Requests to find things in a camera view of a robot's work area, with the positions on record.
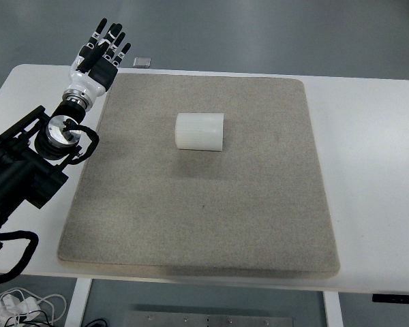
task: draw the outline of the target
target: white table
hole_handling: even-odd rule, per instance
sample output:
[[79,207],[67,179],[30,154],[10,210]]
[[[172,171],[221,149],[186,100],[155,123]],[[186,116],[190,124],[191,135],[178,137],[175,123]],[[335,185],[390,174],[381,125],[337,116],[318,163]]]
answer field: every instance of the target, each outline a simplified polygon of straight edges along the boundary
[[[68,67],[21,65],[0,90],[0,134],[39,105],[51,114],[68,86]],[[114,276],[61,266],[57,245],[82,164],[41,210],[25,202],[1,231],[32,230],[40,245],[25,274],[221,283],[343,292],[409,294],[409,81],[314,76],[120,69],[122,73],[268,76],[301,80],[329,201],[341,270],[330,279]],[[99,98],[84,120],[95,128]],[[0,272],[21,257],[25,241],[5,243]]]

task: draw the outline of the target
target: metal plate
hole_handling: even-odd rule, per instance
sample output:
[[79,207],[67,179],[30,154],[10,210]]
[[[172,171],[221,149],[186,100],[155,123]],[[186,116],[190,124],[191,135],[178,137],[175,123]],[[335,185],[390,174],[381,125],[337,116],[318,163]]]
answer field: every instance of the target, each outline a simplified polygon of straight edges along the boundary
[[289,317],[130,311],[126,319],[130,326],[140,327],[293,327]]
[[133,68],[149,68],[150,62],[150,57],[135,57]]

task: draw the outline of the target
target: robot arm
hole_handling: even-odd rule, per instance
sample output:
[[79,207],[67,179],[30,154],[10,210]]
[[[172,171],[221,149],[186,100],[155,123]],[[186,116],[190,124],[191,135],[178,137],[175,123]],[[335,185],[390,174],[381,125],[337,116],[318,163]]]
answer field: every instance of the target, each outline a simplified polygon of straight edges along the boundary
[[[71,84],[53,114],[48,116],[44,107],[39,106],[0,135],[0,229],[24,200],[37,208],[43,207],[68,179],[63,169],[69,164],[79,164],[94,152],[98,135],[80,123],[96,98],[109,90],[118,65],[130,48],[127,43],[118,50],[125,37],[120,24],[112,24],[101,37],[106,23],[104,18],[80,49],[70,69]],[[79,153],[78,145],[82,132],[91,140],[84,155]],[[35,151],[29,148],[32,137],[35,137]],[[48,161],[59,159],[63,159],[59,165]],[[0,250],[2,241],[19,238],[28,239],[29,245],[19,263],[0,275],[0,283],[18,276],[35,252],[38,237],[27,231],[0,233]]]

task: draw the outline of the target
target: beige pad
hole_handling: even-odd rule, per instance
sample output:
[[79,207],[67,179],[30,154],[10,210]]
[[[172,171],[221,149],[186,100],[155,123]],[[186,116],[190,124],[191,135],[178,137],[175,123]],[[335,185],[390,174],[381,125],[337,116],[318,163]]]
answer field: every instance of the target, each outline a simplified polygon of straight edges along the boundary
[[[177,149],[179,112],[223,112],[223,151]],[[127,276],[338,272],[299,80],[119,74],[98,132],[61,263]]]

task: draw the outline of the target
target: white cup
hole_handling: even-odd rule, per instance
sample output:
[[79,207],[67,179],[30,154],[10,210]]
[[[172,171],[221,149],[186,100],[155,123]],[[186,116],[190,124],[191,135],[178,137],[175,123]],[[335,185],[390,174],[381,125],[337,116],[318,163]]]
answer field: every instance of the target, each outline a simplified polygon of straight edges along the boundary
[[175,138],[178,149],[223,151],[224,114],[181,113]]

